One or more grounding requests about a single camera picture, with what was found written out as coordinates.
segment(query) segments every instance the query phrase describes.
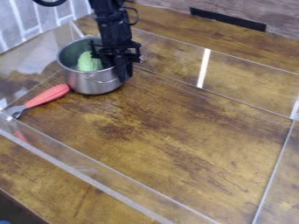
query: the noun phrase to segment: pot handle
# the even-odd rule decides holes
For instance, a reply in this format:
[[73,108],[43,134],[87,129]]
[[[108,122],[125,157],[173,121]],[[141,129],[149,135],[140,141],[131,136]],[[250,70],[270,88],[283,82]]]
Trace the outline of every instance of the pot handle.
[[100,81],[100,80],[93,80],[93,79],[91,79],[91,78],[85,75],[85,79],[89,80],[89,81],[95,81],[95,82],[99,83],[99,84],[107,84],[107,83],[115,81],[115,80],[117,79],[117,77],[116,77],[113,80]]

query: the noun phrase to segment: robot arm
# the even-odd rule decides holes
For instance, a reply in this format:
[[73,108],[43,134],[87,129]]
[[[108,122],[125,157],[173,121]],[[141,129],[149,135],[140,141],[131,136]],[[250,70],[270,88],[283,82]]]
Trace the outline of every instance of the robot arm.
[[[57,0],[45,2],[33,0],[45,7],[55,7],[67,2]],[[92,58],[100,59],[104,68],[116,67],[119,78],[127,81],[133,74],[132,63],[143,61],[141,45],[132,41],[131,25],[137,22],[137,11],[124,6],[127,0],[88,0],[89,6],[95,11],[95,20],[100,30],[101,45],[89,43]],[[127,10],[136,12],[136,21],[131,24]]]

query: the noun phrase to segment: clear acrylic box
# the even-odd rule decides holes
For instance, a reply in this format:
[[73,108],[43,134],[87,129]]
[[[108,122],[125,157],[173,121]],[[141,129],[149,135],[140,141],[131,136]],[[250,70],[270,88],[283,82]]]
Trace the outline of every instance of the clear acrylic box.
[[67,24],[0,57],[0,135],[161,223],[292,223],[298,74],[133,29],[144,63],[117,91],[9,119],[84,35]]

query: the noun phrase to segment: green object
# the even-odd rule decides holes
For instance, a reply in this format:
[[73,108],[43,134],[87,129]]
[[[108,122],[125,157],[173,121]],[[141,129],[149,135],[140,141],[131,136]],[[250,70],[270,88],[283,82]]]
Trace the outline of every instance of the green object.
[[91,72],[91,71],[101,70],[100,59],[92,59],[91,52],[84,52],[79,56],[79,70],[81,72]]

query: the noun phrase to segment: stainless steel pot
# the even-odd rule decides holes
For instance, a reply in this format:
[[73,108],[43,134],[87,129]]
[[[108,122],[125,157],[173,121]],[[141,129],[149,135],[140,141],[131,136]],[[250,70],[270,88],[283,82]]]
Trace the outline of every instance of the stainless steel pot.
[[77,70],[80,55],[89,51],[89,41],[101,44],[99,37],[87,37],[69,43],[59,52],[57,61],[64,69],[65,81],[69,87],[84,95],[101,95],[119,88],[123,83],[117,70],[111,67],[104,70],[81,72]]

